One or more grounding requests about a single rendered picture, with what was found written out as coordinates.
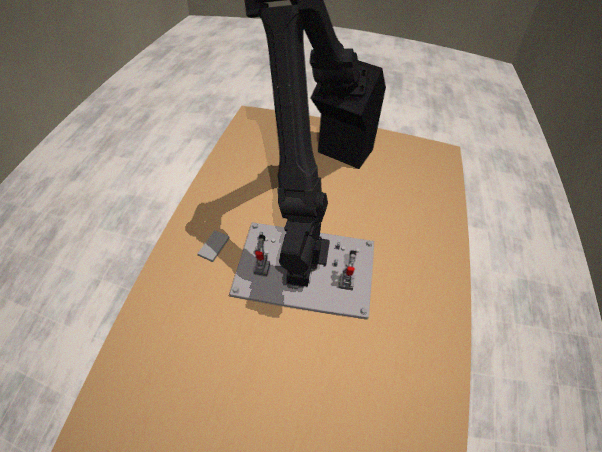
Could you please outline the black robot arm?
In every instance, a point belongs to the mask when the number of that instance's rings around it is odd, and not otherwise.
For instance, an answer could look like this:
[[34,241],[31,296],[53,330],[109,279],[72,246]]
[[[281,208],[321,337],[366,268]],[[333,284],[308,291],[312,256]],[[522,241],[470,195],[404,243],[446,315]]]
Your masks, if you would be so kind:
[[269,7],[267,2],[275,1],[284,0],[245,0],[245,8],[246,16],[261,18],[268,43],[279,143],[278,205],[288,219],[279,263],[288,270],[287,284],[303,288],[312,263],[318,264],[328,205],[312,151],[303,32],[313,47],[314,80],[324,83],[325,95],[364,97],[368,70],[359,67],[358,72],[357,53],[338,40],[323,0]]

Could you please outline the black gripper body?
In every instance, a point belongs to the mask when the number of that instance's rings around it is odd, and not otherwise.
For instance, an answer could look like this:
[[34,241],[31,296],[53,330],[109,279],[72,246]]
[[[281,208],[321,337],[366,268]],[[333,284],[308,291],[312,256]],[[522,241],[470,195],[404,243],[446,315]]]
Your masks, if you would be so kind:
[[[326,263],[327,263],[329,243],[330,243],[330,241],[328,239],[321,240],[321,248],[320,248],[318,264],[324,265],[323,267],[325,267]],[[311,269],[316,269],[318,264],[312,263]]]

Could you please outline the grey toggle clamp with red handle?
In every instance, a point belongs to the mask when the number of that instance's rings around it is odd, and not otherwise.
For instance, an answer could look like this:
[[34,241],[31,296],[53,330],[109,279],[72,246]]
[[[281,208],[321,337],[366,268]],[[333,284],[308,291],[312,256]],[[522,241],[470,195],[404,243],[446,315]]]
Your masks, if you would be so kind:
[[[356,258],[356,251],[351,250],[349,255],[350,255],[349,256],[350,259],[349,259],[349,264],[348,264],[347,270],[345,268],[344,274],[341,273],[341,275],[340,275],[339,288],[353,290],[354,279],[355,279],[355,275],[353,275],[354,270],[355,270],[355,268],[353,267],[353,264],[354,264],[355,258]],[[349,267],[350,263],[351,263],[352,267]],[[346,272],[346,276],[345,276],[345,272]],[[343,277],[344,277],[344,281],[343,281]],[[349,282],[349,280],[350,280],[350,282]],[[342,281],[343,281],[343,283],[342,283]]]

